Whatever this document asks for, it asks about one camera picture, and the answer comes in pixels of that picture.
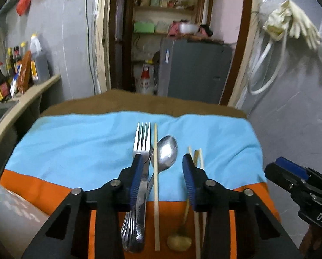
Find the gray refrigerator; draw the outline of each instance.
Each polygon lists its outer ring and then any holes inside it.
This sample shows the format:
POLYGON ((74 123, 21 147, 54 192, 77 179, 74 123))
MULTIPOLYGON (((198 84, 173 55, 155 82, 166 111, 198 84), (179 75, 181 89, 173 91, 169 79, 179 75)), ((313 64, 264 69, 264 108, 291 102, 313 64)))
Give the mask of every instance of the gray refrigerator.
POLYGON ((165 38, 157 95, 218 104, 231 60, 230 45, 165 38))

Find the gray wall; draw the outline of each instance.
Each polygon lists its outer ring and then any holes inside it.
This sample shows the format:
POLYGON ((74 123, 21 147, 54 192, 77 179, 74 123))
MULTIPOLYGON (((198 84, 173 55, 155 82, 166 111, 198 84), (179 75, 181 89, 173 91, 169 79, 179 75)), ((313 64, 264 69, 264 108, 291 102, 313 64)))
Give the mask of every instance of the gray wall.
MULTIPOLYGON (((61 74, 61 82, 44 94, 46 106, 94 94, 87 57, 84 1, 32 0, 27 14, 19 16, 14 8, 0 17, 0 24, 7 32, 7 47, 22 41, 30 43, 31 35, 37 33, 42 48, 47 51, 51 74, 61 74)), ((92 7, 93 0, 88 0, 90 30, 92 7)))
MULTIPOLYGON (((293 1, 319 29, 322 8, 317 1, 293 1)), ((271 72, 278 62, 279 52, 277 46, 270 62, 271 72)), ((243 110, 249 114, 262 145, 265 165, 284 156, 322 173, 322 63, 302 39, 289 39, 278 78, 264 94, 248 95, 243 110)), ((273 183, 269 186, 286 231, 297 245, 300 244, 308 224, 297 216, 298 205, 286 191, 273 183)))

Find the plastic jug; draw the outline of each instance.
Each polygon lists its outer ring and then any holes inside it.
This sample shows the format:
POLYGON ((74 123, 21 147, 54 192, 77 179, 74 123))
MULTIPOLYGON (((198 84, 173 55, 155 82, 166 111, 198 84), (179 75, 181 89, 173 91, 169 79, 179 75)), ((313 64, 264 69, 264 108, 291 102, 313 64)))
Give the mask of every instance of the plastic jug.
POLYGON ((36 34, 31 36, 31 76, 34 84, 42 84, 50 78, 47 56, 36 34))
POLYGON ((0 185, 0 254, 20 259, 48 215, 0 185))

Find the green box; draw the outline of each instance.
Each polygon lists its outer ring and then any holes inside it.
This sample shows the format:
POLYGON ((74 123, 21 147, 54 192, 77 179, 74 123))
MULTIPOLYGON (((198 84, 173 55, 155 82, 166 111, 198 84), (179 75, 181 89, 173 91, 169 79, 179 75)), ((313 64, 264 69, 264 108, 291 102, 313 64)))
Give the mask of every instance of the green box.
POLYGON ((135 22, 133 32, 152 34, 155 32, 155 24, 146 22, 135 22))

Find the orange stripe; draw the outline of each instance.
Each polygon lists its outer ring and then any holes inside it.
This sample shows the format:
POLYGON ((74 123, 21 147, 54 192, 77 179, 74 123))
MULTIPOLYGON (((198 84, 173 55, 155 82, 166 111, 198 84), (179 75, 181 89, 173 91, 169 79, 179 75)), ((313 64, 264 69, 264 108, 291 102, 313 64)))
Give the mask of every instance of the orange stripe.
MULTIPOLYGON (((10 191, 19 194, 27 201, 34 204, 47 214, 52 214, 62 200, 70 192, 69 188, 55 185, 41 179, 15 173, 5 170, 1 180, 1 185, 10 191)), ((274 207, 273 201, 269 196, 266 183, 258 183, 243 186, 236 191, 243 191, 246 188, 252 189, 261 200, 267 205, 271 212, 279 219, 279 215, 274 207)), ((191 248, 182 253, 172 251, 167 246, 167 237, 175 232, 181 224, 183 213, 185 211, 186 202, 160 202, 160 248, 161 252, 155 251, 154 245, 154 203, 148 202, 146 207, 146 228, 145 228, 145 248, 142 253, 132 254, 125 253, 126 259, 176 259, 182 258, 195 259, 195 248, 192 244, 191 248)), ((119 220, 122 224, 125 213, 119 213, 119 220)), ((89 259, 94 259, 94 238, 95 238, 95 218, 96 212, 93 212, 90 221, 90 238, 89 238, 89 259)), ((230 211, 231 221, 231 259, 236 259, 236 229, 234 212, 230 211)), ((189 236, 194 239, 194 220, 193 211, 189 212, 189 219, 186 223, 186 231, 189 236)))

